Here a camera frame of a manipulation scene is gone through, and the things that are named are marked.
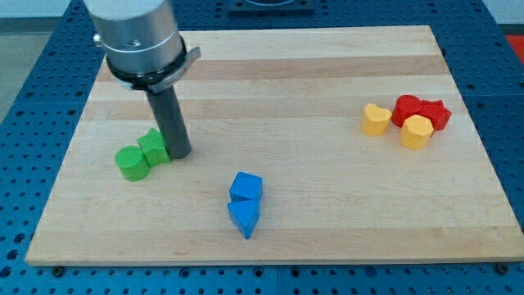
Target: blue triangular block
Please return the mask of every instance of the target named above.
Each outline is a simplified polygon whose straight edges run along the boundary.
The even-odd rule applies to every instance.
[[[237,173],[229,189],[232,202],[260,199],[263,193],[262,178],[242,171]]]
[[[230,202],[228,204],[229,218],[244,236],[249,238],[255,230],[256,222],[260,218],[259,200]]]

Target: green block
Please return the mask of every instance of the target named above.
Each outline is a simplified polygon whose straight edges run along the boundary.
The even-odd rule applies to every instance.
[[[149,166],[153,167],[160,163],[171,162],[171,158],[169,158],[169,155],[165,150],[165,143],[162,134],[157,130],[151,128],[146,135],[142,136],[137,141],[144,155],[146,155]]]
[[[116,153],[116,165],[128,181],[139,181],[149,173],[149,164],[140,147],[124,147]]]

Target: yellow block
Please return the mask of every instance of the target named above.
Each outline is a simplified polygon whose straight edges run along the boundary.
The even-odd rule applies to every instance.
[[[362,116],[362,123],[360,125],[362,131],[367,136],[378,136],[386,132],[387,126],[390,124],[390,119],[390,110],[369,103],[364,108],[364,115]]]
[[[423,116],[410,116],[402,125],[400,131],[400,141],[402,145],[417,151],[424,148],[429,143],[429,138],[433,134],[433,124]]]

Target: wooden board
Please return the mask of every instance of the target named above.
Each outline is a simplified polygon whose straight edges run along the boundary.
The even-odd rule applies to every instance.
[[[103,65],[26,257],[35,266],[521,261],[524,237],[429,27],[184,32],[200,59],[176,85],[193,151],[124,181],[113,159],[155,126]],[[444,99],[413,152],[368,138],[364,105]],[[264,178],[245,240],[237,171]]]

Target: blue perforated table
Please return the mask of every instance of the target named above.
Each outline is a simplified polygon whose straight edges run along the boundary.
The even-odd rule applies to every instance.
[[[524,225],[524,66],[480,0],[318,0],[302,12],[229,16],[224,1],[175,1],[182,30],[430,25]],[[33,268],[24,256],[103,53],[73,0],[0,127],[0,293],[524,293],[524,264]]]

